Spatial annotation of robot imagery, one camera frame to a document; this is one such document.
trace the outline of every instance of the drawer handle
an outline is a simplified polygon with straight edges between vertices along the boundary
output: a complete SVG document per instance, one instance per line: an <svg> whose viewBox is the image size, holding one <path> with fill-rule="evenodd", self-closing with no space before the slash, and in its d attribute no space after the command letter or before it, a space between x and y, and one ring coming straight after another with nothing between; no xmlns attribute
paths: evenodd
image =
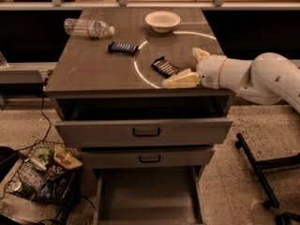
<svg viewBox="0 0 300 225"><path fill-rule="evenodd" d="M157 137L160 135L160 128L155 129L132 129L132 134L135 137Z"/></svg>
<svg viewBox="0 0 300 225"><path fill-rule="evenodd" d="M156 163L156 162L160 162L160 155L158 155L158 157L142 157L139 156L139 161L141 163Z"/></svg>

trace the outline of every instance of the white bowl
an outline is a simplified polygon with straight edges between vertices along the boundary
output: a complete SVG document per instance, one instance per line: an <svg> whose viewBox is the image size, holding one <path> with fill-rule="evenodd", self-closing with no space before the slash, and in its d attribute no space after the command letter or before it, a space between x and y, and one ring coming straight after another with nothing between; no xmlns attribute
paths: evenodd
<svg viewBox="0 0 300 225"><path fill-rule="evenodd" d="M155 11L149 13L145 21L158 33L168 33L180 23L180 17L170 11Z"/></svg>

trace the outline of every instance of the plastic bottle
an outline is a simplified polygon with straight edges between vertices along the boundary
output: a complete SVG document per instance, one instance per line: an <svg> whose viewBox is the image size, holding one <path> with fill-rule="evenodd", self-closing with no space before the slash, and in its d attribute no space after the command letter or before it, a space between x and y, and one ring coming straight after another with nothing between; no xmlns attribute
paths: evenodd
<svg viewBox="0 0 300 225"><path fill-rule="evenodd" d="M69 35L104 38L114 34L113 26L103 21L65 19L65 31Z"/></svg>

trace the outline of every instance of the floor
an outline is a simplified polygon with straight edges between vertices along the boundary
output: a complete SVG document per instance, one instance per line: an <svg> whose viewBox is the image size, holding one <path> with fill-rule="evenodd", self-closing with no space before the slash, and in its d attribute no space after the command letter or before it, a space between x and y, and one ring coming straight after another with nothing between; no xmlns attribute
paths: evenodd
<svg viewBox="0 0 300 225"><path fill-rule="evenodd" d="M47 99L43 112L52 125L59 120ZM225 142L215 146L216 153L205 168L199 183L204 224L267 225L275 224L275 215L283 211L300 213L299 170L277 169L264 173L280 202L279 209L265 209L263 202L266 196L262 186L258 183L243 150L235 148L236 134L242 133L256 159L298 154L299 113L285 103L261 106L236 100L228 116L233 119L232 128ZM13 149L29 146L45 136L48 126L48 121L41 113L41 98L10 98L6 108L0 111L0 146ZM53 126L47 140L60 142ZM17 166L18 164L1 183L0 197L4 184ZM91 203L96 202L96 182L91 171L83 171L82 195L88 200L81 200L71 213L67 225L92 224ZM0 213L7 217L39 222L53 218L56 212L52 205L29 202L10 194L6 194L0 201Z"/></svg>

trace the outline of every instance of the black snack bar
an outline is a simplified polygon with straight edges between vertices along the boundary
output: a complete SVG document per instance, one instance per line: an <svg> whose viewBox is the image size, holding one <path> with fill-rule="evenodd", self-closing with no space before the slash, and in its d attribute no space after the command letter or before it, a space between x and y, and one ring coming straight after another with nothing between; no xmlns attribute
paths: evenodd
<svg viewBox="0 0 300 225"><path fill-rule="evenodd" d="M109 53L118 53L124 55L134 55L136 51L138 51L138 45L121 43L121 42L112 42L109 45Z"/></svg>
<svg viewBox="0 0 300 225"><path fill-rule="evenodd" d="M153 69L162 74L165 78L178 74L182 69L167 61L164 56L156 59L151 65Z"/></svg>

